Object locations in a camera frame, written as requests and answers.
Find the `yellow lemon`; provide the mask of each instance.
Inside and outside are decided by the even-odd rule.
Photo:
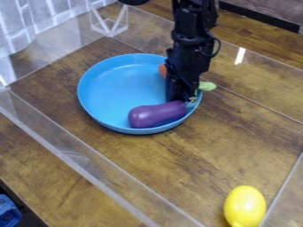
[[[266,212],[260,191],[246,185],[237,186],[224,201],[224,218],[232,227],[257,227]]]

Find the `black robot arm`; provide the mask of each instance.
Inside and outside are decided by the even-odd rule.
[[[120,0],[138,5],[149,0]],[[194,102],[198,77],[208,71],[210,59],[220,51],[220,40],[212,35],[217,13],[213,0],[172,0],[174,26],[172,48],[166,50],[166,101]]]

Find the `purple eggplant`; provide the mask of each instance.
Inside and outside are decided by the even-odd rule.
[[[137,106],[128,114],[129,124],[134,129],[156,127],[169,121],[181,119],[186,114],[186,104],[180,101],[152,106]]]

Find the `blue plastic plate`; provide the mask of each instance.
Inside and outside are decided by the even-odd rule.
[[[126,134],[152,134],[177,126],[192,114],[202,99],[177,121],[148,129],[133,129],[128,123],[129,110],[141,105],[165,102],[164,80],[158,65],[165,57],[134,53],[98,62],[78,81],[78,102],[92,118],[108,129]]]

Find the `wood grain surface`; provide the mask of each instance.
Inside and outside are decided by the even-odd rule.
[[[0,179],[49,226],[144,226],[1,114]]]
[[[141,8],[172,18],[168,0],[152,0]],[[220,12],[218,23],[213,32],[222,40],[303,68],[300,35],[229,12]],[[104,129],[75,97],[78,78],[88,68],[130,52],[137,50],[101,38],[15,82],[11,91],[201,223],[226,226],[225,194],[234,186],[250,184],[269,204],[303,150],[301,124],[268,109],[301,121],[301,74],[286,76],[282,70],[268,73],[272,61],[260,64],[253,57],[240,70],[250,68],[256,76],[233,76],[228,70],[210,72],[205,78],[234,93],[221,88],[205,93],[201,106],[182,125],[158,135],[134,137]],[[23,67],[31,61],[25,54],[13,59],[15,64],[21,59]],[[222,54],[214,64],[228,67],[224,59],[232,61],[233,57]],[[254,92],[261,89],[265,97]],[[0,177],[50,226],[141,225],[3,117],[0,129]]]
[[[152,0],[138,8],[172,20],[170,0]],[[224,41],[293,67],[303,68],[301,35],[221,10],[217,23],[213,34]]]
[[[303,148],[301,125],[217,89],[204,94],[188,121],[161,134],[134,137],[104,129],[78,105],[78,78],[100,60],[134,51],[102,38],[11,91],[201,223],[226,226],[222,204],[234,186],[253,185],[270,204]]]
[[[303,3],[300,0],[224,0],[222,2],[303,26]]]

